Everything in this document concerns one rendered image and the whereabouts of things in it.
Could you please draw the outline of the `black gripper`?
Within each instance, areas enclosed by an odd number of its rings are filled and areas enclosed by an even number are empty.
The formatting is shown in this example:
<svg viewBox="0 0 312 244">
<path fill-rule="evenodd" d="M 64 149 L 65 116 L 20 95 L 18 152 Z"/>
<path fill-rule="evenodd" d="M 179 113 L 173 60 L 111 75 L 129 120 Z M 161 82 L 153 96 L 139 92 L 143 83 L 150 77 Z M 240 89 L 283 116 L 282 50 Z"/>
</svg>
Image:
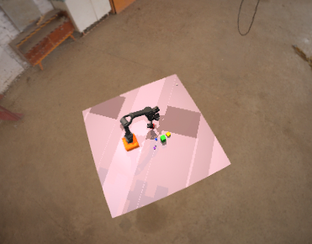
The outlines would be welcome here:
<svg viewBox="0 0 312 244">
<path fill-rule="evenodd" d="M 154 117 L 154 116 L 153 116 Z M 154 128 L 154 124 L 152 124 L 152 120 L 153 120 L 153 117 L 152 118 L 147 118 L 149 121 L 150 121 L 150 123 L 149 124 L 147 124 L 147 128 Z"/>
</svg>

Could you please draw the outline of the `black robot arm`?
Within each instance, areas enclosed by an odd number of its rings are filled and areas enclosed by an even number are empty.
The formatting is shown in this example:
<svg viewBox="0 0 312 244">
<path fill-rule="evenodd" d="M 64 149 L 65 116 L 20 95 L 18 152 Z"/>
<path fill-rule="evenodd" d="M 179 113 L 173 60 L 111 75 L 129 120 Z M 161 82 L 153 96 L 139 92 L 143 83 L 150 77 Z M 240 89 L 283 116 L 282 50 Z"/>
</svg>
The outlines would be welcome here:
<svg viewBox="0 0 312 244">
<path fill-rule="evenodd" d="M 133 143 L 133 134 L 129 129 L 129 126 L 132 123 L 132 120 L 134 118 L 142 116 L 142 115 L 144 115 L 145 117 L 150 119 L 154 115 L 153 120 L 158 121 L 160 118 L 160 115 L 157 112 L 159 112 L 159 111 L 160 110 L 159 110 L 158 106 L 154 107 L 153 109 L 151 107 L 147 106 L 147 107 L 144 107 L 144 109 L 142 109 L 142 110 L 130 112 L 129 114 L 124 115 L 122 117 L 120 122 L 121 122 L 122 126 L 124 127 L 124 132 L 125 132 L 124 133 L 124 139 L 127 142 L 127 145 Z M 130 117 L 130 122 L 127 121 L 126 117 Z"/>
</svg>

